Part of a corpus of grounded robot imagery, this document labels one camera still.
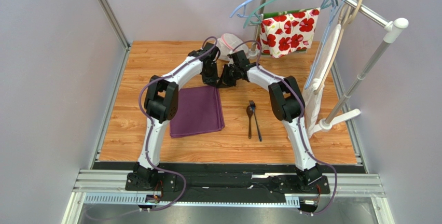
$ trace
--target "wooden table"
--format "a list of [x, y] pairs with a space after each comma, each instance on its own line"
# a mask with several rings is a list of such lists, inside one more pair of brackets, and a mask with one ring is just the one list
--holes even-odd
[[[201, 41], [135, 41], [127, 61], [112, 117], [101, 149], [100, 161], [136, 161], [140, 155], [146, 131], [146, 117], [138, 107], [140, 90], [152, 75], [163, 75], [178, 66], [187, 54], [201, 47]], [[316, 54], [317, 43], [306, 54], [291, 54], [280, 59], [261, 59], [269, 71], [292, 75], [302, 88]], [[224, 62], [219, 62], [221, 75]], [[186, 87], [202, 86], [196, 76]], [[269, 94], [258, 85], [243, 80], [236, 87], [220, 89], [226, 127], [214, 133], [171, 138], [166, 130], [161, 148], [163, 162], [222, 163], [294, 163], [287, 132], [273, 115]], [[252, 139], [248, 139], [248, 101], [256, 103], [256, 114], [263, 136], [260, 142], [252, 122]], [[319, 119], [330, 113], [338, 102], [336, 89], [329, 74], [322, 98]], [[316, 133], [310, 144], [317, 158], [333, 164], [355, 164], [353, 147], [345, 123], [327, 133]]]

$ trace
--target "folded purple cloth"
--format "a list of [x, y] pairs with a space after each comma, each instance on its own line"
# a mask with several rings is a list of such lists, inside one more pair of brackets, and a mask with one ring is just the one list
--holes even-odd
[[220, 131], [223, 109], [217, 88], [183, 88], [178, 94], [178, 111], [170, 121], [170, 136], [185, 137]]

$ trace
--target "white garment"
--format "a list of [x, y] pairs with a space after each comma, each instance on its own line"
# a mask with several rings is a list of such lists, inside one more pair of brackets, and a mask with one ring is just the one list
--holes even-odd
[[321, 109], [321, 98], [322, 91], [324, 90], [324, 85], [322, 85], [322, 88], [319, 89], [316, 95], [314, 94], [314, 91], [321, 85], [322, 78], [327, 72], [327, 68], [330, 64], [330, 61], [332, 60], [333, 52], [335, 51], [340, 32], [341, 25], [337, 24], [328, 37], [327, 41], [325, 42], [321, 56], [319, 57], [319, 60], [317, 62], [315, 73], [310, 86], [307, 89], [304, 89], [302, 92], [302, 97], [304, 98], [304, 101], [306, 103], [306, 109], [304, 110], [304, 113], [307, 134], [309, 138], [311, 138], [313, 135], [313, 128], [316, 124], [319, 110]]

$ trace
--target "white wall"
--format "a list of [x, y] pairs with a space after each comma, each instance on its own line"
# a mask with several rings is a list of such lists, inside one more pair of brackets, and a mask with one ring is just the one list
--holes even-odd
[[[364, 0], [410, 26], [350, 99], [371, 172], [379, 173], [396, 223], [440, 223], [442, 10], [438, 0]], [[345, 33], [338, 67], [350, 86], [385, 31], [358, 15]]]
[[[243, 40], [253, 38], [254, 27], [243, 29], [245, 19], [232, 11], [246, 0], [108, 0], [125, 35], [133, 40], [204, 40], [208, 36], [234, 33]], [[248, 6], [249, 12], [259, 1]], [[318, 7], [322, 0], [279, 0], [266, 6], [266, 12]], [[320, 40], [328, 21], [328, 10], [321, 13], [316, 28]]]
[[123, 48], [97, 0], [0, 9], [0, 222], [60, 223]]

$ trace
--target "dark fork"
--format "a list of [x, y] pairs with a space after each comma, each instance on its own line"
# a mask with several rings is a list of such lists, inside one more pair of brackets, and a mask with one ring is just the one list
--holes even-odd
[[255, 102], [253, 101], [248, 101], [250, 103], [250, 107], [253, 110], [253, 115], [255, 115], [255, 121], [256, 121], [256, 128], [258, 129], [258, 137], [259, 137], [259, 141], [262, 142], [263, 141], [263, 137], [261, 136], [261, 131], [259, 131], [259, 126], [258, 126], [258, 119], [256, 118], [256, 105]]

